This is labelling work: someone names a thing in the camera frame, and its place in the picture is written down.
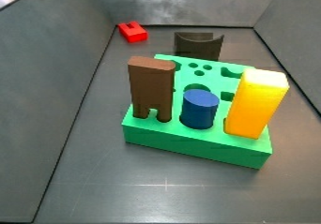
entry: hole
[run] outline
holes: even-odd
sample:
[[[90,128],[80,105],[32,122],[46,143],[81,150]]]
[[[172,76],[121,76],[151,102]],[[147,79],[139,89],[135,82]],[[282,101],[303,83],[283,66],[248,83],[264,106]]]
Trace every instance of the hole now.
[[[220,92],[220,99],[225,101],[232,101],[233,93],[229,92]]]
[[[233,73],[231,72],[225,67],[221,67],[220,68],[220,75],[225,78],[236,78],[236,79],[240,79],[240,76],[242,76],[242,73]]]
[[[200,90],[204,90],[204,91],[208,91],[208,92],[211,91],[209,88],[205,85],[201,85],[201,84],[197,84],[197,83],[187,85],[185,88],[184,88],[184,92],[191,90],[191,89],[200,89]]]
[[[179,71],[180,70],[180,67],[181,67],[181,64],[177,63],[176,61],[171,60],[175,64],[175,71]]]
[[[204,72],[201,70],[195,70],[193,74],[200,77],[204,75]]]
[[[188,66],[189,66],[191,68],[196,68],[196,67],[197,67],[197,65],[196,65],[195,63],[188,63]]]
[[[211,70],[211,66],[209,65],[203,65],[203,69],[204,70]]]

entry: gray floor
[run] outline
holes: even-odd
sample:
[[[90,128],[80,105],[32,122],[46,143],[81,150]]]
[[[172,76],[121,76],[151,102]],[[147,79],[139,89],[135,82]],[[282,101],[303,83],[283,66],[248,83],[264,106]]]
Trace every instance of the gray floor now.
[[[280,70],[250,29],[148,31],[141,43],[112,36],[36,222],[319,222],[321,121],[291,82],[259,171],[124,143],[126,60],[171,54],[173,31],[224,34],[221,61]]]

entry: yellow block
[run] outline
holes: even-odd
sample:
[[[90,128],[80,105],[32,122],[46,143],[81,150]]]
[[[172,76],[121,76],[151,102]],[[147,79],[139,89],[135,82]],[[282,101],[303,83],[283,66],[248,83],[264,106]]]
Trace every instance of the yellow block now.
[[[280,72],[246,69],[225,118],[225,133],[258,139],[288,90]]]

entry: green block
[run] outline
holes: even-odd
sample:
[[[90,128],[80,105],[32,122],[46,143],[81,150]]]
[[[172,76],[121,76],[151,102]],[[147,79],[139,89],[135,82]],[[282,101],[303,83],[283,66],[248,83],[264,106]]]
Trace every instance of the green block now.
[[[167,123],[157,122],[156,110],[149,110],[147,119],[133,118],[129,105],[121,123],[125,142],[259,169],[271,155],[267,127],[258,140],[228,135],[223,131],[239,74],[244,68],[252,67],[163,54],[156,54],[153,58],[176,64],[172,118]],[[183,93],[191,88],[209,90],[220,98],[213,125],[204,130],[191,129],[179,122]]]

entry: brown block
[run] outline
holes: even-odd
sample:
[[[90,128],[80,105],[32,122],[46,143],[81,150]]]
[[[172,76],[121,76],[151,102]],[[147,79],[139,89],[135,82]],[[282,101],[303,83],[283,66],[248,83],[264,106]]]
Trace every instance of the brown block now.
[[[171,119],[172,87],[175,64],[143,56],[132,56],[128,61],[129,91],[133,117],[147,118],[149,108],[157,110],[156,119]]]

